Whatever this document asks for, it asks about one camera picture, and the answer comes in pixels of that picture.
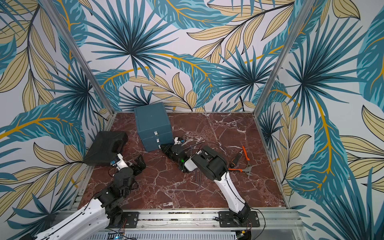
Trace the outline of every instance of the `orange-handled pliers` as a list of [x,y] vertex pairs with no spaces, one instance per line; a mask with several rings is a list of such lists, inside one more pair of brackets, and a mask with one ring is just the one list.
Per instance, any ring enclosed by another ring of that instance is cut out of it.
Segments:
[[249,157],[247,156],[247,151],[245,150],[245,147],[243,146],[243,151],[244,151],[244,156],[245,159],[247,160],[247,167],[244,169],[237,169],[237,168],[228,168],[229,171],[239,171],[239,172],[244,172],[245,174],[251,176],[251,169],[253,166],[251,166]]

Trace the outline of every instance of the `cable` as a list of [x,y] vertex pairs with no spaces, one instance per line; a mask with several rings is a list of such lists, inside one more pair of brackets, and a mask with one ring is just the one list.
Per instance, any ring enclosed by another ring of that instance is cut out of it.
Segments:
[[134,238],[134,237],[126,237],[126,236],[124,236],[123,234],[121,234],[121,233],[119,233],[119,232],[117,232],[117,231],[115,231],[115,230],[112,230],[112,229],[110,229],[110,228],[105,228],[105,229],[108,229],[109,231],[115,232],[115,233],[117,233],[117,234],[119,234],[119,235],[125,237],[124,240],[126,240],[126,239],[137,240],[137,238]]

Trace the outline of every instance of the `red marble surface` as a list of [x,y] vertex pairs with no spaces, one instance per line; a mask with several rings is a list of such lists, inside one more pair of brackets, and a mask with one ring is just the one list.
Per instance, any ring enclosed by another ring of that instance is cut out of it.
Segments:
[[[185,147],[205,140],[207,145],[226,157],[223,149],[232,159],[245,146],[252,166],[252,176],[231,172],[230,176],[240,195],[251,207],[285,206],[276,184],[260,135],[250,113],[169,113],[173,136],[187,135]],[[136,177],[139,189],[124,200],[122,209],[163,209],[228,207],[218,186],[204,174],[199,188],[195,173],[184,174],[160,151],[145,152],[136,132],[133,113],[118,113],[111,131],[124,130],[128,143],[123,150],[124,160],[132,162],[139,154],[144,156],[147,168]],[[196,152],[198,146],[192,147]],[[245,157],[238,167],[245,168]],[[85,190],[80,206],[111,181],[108,167],[96,167]]]

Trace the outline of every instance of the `blue drawer cabinet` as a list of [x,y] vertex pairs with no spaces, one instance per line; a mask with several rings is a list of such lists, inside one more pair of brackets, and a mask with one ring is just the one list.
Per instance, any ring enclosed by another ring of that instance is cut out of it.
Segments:
[[147,152],[159,149],[160,144],[172,143],[172,128],[163,103],[134,109],[137,133]]

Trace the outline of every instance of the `metal rod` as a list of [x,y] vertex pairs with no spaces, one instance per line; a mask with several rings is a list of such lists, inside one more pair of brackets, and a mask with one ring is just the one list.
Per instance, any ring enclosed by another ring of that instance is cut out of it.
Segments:
[[64,42],[68,45],[69,50],[71,51],[72,55],[76,59],[77,63],[80,65],[85,76],[87,77],[89,82],[92,84],[92,87],[96,92],[96,94],[99,96],[100,101],[103,103],[104,107],[107,109],[109,114],[113,115],[114,109],[112,108],[111,104],[109,103],[109,100],[105,97],[105,94],[101,90],[101,87],[97,82],[94,74],[92,73],[92,70],[87,63],[87,60],[84,58],[83,54],[79,49],[79,46],[74,41],[72,34],[68,30],[68,26],[66,26],[66,24],[64,23],[64,20],[61,17],[61,14],[59,14],[57,8],[54,6],[53,1],[41,0],[41,3],[47,15],[49,16],[50,20],[52,21],[53,25],[56,27],[57,31],[64,39]]
[[273,86],[273,83],[275,82],[277,74],[278,74],[278,72],[279,72],[279,70],[283,64],[283,61],[286,59],[289,51],[291,50],[291,47],[293,46],[293,43],[295,42],[296,37],[301,30],[301,26],[304,24],[309,12],[310,12],[311,7],[313,6],[313,3],[314,3],[314,0],[306,0],[306,1],[304,1],[303,5],[301,6],[299,13],[297,14],[297,17],[296,17],[295,21],[293,22],[292,27],[290,28],[291,30],[290,30],[290,33],[289,33],[287,39],[285,40],[285,43],[283,45],[283,49],[281,50],[281,52],[277,58],[277,61],[275,63],[275,66],[273,67],[273,69],[272,69],[272,71],[268,77],[268,80],[267,80],[266,84],[264,85],[264,89],[263,89],[259,99],[257,100],[256,107],[253,110],[253,116],[254,117],[259,116],[261,109],[264,105],[264,102],[265,102],[266,98],[268,97],[268,94],[269,94],[269,92]]
[[200,170],[200,180],[199,180],[199,187],[201,187],[201,170]]
[[200,144],[200,143],[202,143],[202,142],[205,142],[205,140],[204,140],[204,141],[201,141],[201,142],[198,142],[198,143],[196,143],[196,144],[194,144],[194,145],[192,145],[192,146],[186,147],[186,148],[184,148],[184,150],[187,150],[188,148],[193,147],[193,146],[196,146],[197,144]]

